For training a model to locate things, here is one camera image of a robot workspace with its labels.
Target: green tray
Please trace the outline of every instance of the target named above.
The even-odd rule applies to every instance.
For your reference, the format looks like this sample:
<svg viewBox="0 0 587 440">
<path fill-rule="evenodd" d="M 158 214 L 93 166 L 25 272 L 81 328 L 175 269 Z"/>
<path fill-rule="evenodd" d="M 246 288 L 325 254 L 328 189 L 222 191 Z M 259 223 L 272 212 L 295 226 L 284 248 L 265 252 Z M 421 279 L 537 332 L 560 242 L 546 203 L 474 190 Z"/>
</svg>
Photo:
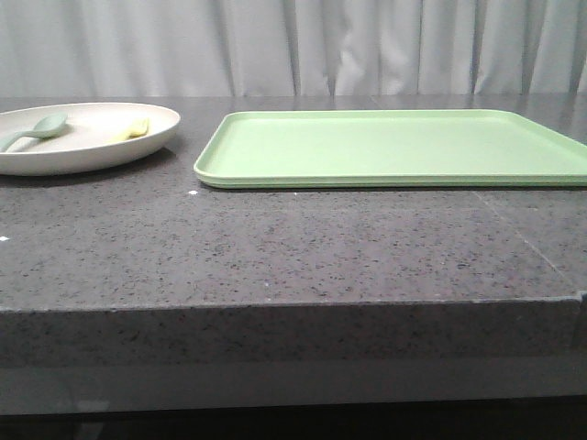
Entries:
<svg viewBox="0 0 587 440">
<path fill-rule="evenodd" d="M 194 164 L 220 188 L 587 184 L 587 146 L 498 110 L 242 112 Z"/>
</svg>

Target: countertop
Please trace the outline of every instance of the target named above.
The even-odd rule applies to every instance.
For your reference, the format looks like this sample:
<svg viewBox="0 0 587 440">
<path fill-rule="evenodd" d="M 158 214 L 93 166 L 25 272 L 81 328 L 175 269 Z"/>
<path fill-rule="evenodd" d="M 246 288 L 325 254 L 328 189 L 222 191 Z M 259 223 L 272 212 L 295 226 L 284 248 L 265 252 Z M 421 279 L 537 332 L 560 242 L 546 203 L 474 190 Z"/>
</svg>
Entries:
<svg viewBox="0 0 587 440">
<path fill-rule="evenodd" d="M 585 143 L 587 95 L 99 100 L 168 106 L 178 134 L 108 170 L 0 176 L 0 367 L 587 348 L 585 189 L 228 191 L 193 171 L 236 111 L 498 108 Z"/>
</svg>

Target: white plate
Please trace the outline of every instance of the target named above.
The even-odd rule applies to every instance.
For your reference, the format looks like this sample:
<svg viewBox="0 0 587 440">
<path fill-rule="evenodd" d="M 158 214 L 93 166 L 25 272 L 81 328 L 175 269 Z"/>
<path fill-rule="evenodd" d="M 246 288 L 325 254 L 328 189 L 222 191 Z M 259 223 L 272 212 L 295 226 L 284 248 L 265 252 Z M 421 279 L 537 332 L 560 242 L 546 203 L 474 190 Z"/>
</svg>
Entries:
<svg viewBox="0 0 587 440">
<path fill-rule="evenodd" d="M 0 138 L 31 129 L 44 116 L 67 114 L 64 133 L 51 139 L 23 137 L 8 152 L 0 153 L 0 174 L 47 176 L 101 170 L 157 151 L 173 137 L 180 116 L 149 104 L 82 103 L 49 105 L 0 114 Z M 134 119 L 147 117 L 149 132 L 124 142 L 108 139 Z"/>
</svg>

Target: white curtain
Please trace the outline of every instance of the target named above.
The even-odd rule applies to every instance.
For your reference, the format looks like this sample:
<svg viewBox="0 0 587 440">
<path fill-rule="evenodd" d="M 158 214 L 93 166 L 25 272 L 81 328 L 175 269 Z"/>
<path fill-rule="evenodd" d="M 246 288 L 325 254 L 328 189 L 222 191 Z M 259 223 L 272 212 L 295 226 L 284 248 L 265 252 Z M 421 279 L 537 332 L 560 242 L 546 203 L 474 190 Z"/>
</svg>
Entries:
<svg viewBox="0 0 587 440">
<path fill-rule="evenodd" d="M 0 0 L 0 96 L 587 92 L 587 0 Z"/>
</svg>

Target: teal spoon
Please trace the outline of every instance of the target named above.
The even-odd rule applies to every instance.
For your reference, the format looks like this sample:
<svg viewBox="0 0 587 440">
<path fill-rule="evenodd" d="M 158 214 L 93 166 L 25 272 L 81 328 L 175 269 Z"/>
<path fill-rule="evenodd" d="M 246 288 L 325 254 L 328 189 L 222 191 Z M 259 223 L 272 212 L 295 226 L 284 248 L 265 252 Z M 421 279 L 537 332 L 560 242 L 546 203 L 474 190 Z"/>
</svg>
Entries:
<svg viewBox="0 0 587 440">
<path fill-rule="evenodd" d="M 0 139 L 0 152 L 4 152 L 10 148 L 20 138 L 53 138 L 58 136 L 65 128 L 65 121 L 67 115 L 65 113 L 56 113 L 43 117 L 38 123 L 29 131 L 19 131 L 7 137 Z"/>
</svg>

